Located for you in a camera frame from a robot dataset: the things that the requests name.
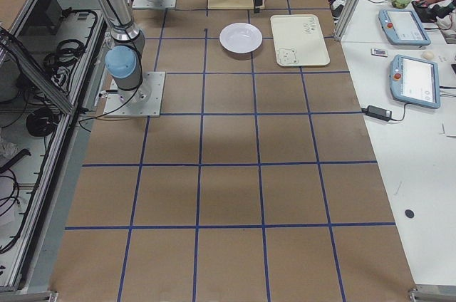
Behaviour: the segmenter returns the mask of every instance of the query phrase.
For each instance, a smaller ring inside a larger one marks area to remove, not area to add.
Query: white plate
[[[261,31],[248,23],[230,24],[220,33],[220,43],[233,53],[243,54],[254,51],[262,41]]]

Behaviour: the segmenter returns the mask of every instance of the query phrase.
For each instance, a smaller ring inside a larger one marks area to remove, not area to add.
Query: grid floor
[[[96,121],[51,288],[66,301],[407,301],[413,281],[327,0],[136,11],[162,115]],[[269,18],[318,16],[331,64],[281,68]],[[264,36],[233,56],[217,39]]]

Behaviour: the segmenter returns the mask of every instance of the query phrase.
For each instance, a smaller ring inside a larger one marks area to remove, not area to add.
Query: white table
[[[389,43],[385,33],[380,27],[378,12],[382,9],[394,9],[389,1],[372,0],[383,2],[380,4],[372,3],[368,0],[360,0],[353,13],[352,19],[343,35],[342,42],[359,43]],[[407,10],[413,10],[411,4]],[[436,28],[435,24],[423,24],[424,27]],[[445,39],[440,31],[427,31],[432,45],[446,45]]]
[[[371,35],[378,35],[378,30]],[[392,110],[400,119],[403,103],[391,98],[390,62],[397,54],[419,58],[423,50],[399,50],[386,42],[342,45],[361,106]],[[388,58],[372,56],[371,48],[386,49]],[[427,49],[435,54],[440,85],[456,86],[450,67],[456,62],[456,46],[433,43]],[[456,138],[446,137],[442,130],[442,124],[455,118],[456,98],[442,98],[437,110],[408,105],[400,123],[365,116],[405,255],[420,285],[456,285]],[[406,209],[415,217],[407,218]]]

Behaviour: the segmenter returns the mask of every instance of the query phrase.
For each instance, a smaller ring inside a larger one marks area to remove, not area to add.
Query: black round object
[[[44,107],[33,111],[27,116],[26,127],[28,133],[35,137],[45,137],[56,129],[58,116],[50,108]]]
[[[408,217],[408,218],[413,218],[415,216],[415,213],[413,213],[413,210],[411,209],[406,209],[405,210],[405,215]]]

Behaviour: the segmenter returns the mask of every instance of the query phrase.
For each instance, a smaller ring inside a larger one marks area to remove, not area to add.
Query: power adapter
[[[377,106],[369,105],[367,108],[362,108],[361,111],[369,117],[384,120],[386,122],[389,122],[392,119],[391,111],[385,110],[384,108],[378,108]]]

